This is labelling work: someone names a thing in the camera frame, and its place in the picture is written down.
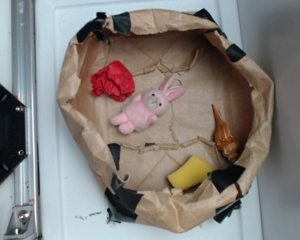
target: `red fabric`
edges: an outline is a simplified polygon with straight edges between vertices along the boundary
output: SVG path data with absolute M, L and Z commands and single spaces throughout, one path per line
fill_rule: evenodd
M 99 97 L 105 93 L 118 102 L 123 102 L 135 91 L 135 82 L 131 72 L 117 60 L 110 62 L 109 66 L 95 73 L 91 82 L 93 95 Z

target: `pink stuffed bunny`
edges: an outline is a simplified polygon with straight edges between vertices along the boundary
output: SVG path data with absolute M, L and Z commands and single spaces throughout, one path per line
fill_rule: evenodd
M 168 110 L 169 102 L 186 92 L 183 86 L 169 88 L 175 77 L 174 74 L 170 75 L 159 89 L 150 89 L 142 95 L 135 95 L 121 113 L 111 118 L 111 124 L 119 126 L 121 133 L 130 134 L 133 131 L 140 132 L 156 122 L 158 116 Z

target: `seashell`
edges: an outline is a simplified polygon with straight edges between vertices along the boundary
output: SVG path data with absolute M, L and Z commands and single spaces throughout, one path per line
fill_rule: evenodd
M 229 162 L 234 163 L 239 157 L 238 152 L 240 150 L 240 144 L 231 134 L 229 126 L 222 119 L 217 106 L 212 104 L 212 108 L 216 123 L 216 130 L 214 133 L 216 148 L 219 151 L 222 151 L 223 156 L 225 156 Z

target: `paper bag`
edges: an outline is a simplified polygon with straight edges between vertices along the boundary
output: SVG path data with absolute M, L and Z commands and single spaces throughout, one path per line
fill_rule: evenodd
M 114 60 L 133 74 L 132 97 L 159 88 L 172 73 L 186 93 L 155 124 L 121 134 L 110 119 L 132 97 L 117 102 L 91 93 L 92 75 Z M 212 217 L 221 222 L 240 207 L 269 151 L 273 98 L 270 78 L 205 9 L 99 12 L 71 39 L 57 93 L 112 218 L 176 233 Z M 212 104 L 240 142 L 234 164 L 216 149 Z M 172 188 L 167 176 L 192 155 L 210 163 L 210 179 L 186 191 Z

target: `sponge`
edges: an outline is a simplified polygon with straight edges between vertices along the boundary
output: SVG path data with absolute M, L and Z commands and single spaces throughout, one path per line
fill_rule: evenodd
M 182 167 L 168 175 L 168 180 L 175 189 L 187 190 L 202 183 L 212 171 L 205 159 L 192 155 Z

